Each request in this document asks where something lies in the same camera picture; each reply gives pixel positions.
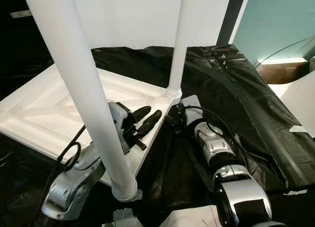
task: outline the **green wall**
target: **green wall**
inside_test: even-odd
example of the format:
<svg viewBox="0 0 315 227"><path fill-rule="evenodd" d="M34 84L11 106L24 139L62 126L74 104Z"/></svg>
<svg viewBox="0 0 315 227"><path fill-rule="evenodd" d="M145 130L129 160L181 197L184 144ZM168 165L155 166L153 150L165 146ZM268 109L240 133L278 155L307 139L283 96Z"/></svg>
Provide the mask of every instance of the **green wall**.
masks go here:
<svg viewBox="0 0 315 227"><path fill-rule="evenodd" d="M249 0L233 44L252 64L281 48L315 35L315 0ZM315 54L315 39L273 58Z"/></svg>

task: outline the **white wall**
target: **white wall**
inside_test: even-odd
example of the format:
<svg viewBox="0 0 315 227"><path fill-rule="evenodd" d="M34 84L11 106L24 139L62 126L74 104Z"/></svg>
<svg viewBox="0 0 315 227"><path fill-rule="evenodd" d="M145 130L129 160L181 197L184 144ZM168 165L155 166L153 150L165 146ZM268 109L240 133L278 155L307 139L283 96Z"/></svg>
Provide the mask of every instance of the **white wall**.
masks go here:
<svg viewBox="0 0 315 227"><path fill-rule="evenodd" d="M174 46L180 0L76 0L91 48ZM229 0L191 0L189 46L215 45Z"/></svg>

